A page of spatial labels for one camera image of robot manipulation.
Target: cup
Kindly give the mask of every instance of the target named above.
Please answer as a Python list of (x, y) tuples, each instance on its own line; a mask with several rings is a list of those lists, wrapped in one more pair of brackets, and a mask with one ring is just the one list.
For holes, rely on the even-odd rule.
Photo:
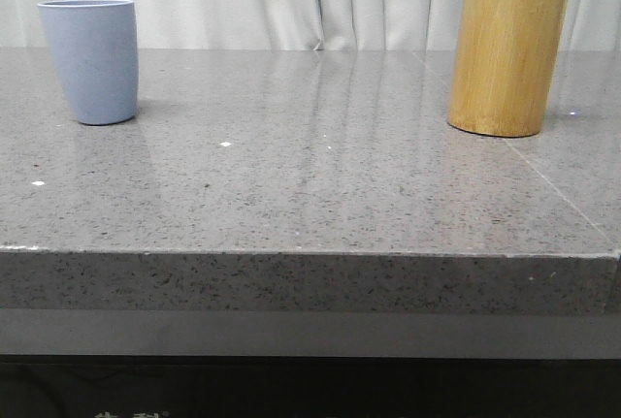
[(40, 3), (56, 72), (78, 122), (114, 124), (136, 115), (138, 51), (134, 3)]
[(499, 137), (541, 130), (567, 0), (464, 0), (448, 123)]

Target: table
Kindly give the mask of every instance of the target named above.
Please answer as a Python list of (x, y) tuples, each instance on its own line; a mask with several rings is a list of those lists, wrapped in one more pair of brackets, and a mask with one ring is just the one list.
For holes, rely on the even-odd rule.
[(510, 140), (446, 124), (452, 59), (143, 49), (89, 127), (0, 48), (0, 354), (621, 358), (621, 55)]

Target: bamboo cup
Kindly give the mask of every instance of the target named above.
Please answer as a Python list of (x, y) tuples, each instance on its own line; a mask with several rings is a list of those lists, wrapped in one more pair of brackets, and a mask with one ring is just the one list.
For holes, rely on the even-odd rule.
[(499, 137), (541, 130), (567, 0), (464, 0), (448, 123)]

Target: speckled stone surface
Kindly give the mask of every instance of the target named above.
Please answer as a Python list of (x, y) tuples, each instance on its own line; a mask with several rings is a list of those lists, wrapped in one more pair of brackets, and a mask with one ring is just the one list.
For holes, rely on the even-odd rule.
[[(450, 59), (144, 50), (138, 117), (87, 127), (44, 49), (0, 49), (0, 305), (603, 312), (618, 88), (601, 151), (575, 116), (485, 138), (445, 122)], [(582, 96), (555, 89), (552, 115)]]
[(605, 308), (613, 271), (606, 258), (0, 254), (0, 305), (584, 315)]

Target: cup base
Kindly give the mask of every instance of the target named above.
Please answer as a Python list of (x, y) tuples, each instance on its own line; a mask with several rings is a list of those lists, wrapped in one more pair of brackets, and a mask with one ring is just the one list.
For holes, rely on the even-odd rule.
[(462, 126), (451, 123), (450, 120), (447, 120), (446, 123), (450, 125), (451, 127), (453, 127), (454, 129), (460, 130), (462, 132), (466, 132), (469, 134), (476, 134), (482, 137), (496, 137), (497, 139), (523, 139), (526, 137), (533, 137), (534, 135), (538, 134), (541, 131), (539, 129), (535, 132), (526, 132), (526, 133), (520, 133), (520, 134), (515, 134), (515, 133), (505, 134), (505, 133), (499, 133), (499, 132), (494, 132), (494, 131), (484, 130), (484, 129), (462, 127)]
[(132, 114), (130, 117), (126, 117), (124, 119), (121, 120), (115, 120), (113, 122), (83, 122), (79, 119), (76, 119), (76, 121), (82, 125), (88, 125), (88, 126), (92, 126), (92, 127), (102, 127), (104, 125), (116, 125), (116, 124), (122, 124), (123, 122), (127, 122), (128, 120), (132, 120), (133, 118), (135, 118), (136, 115)]

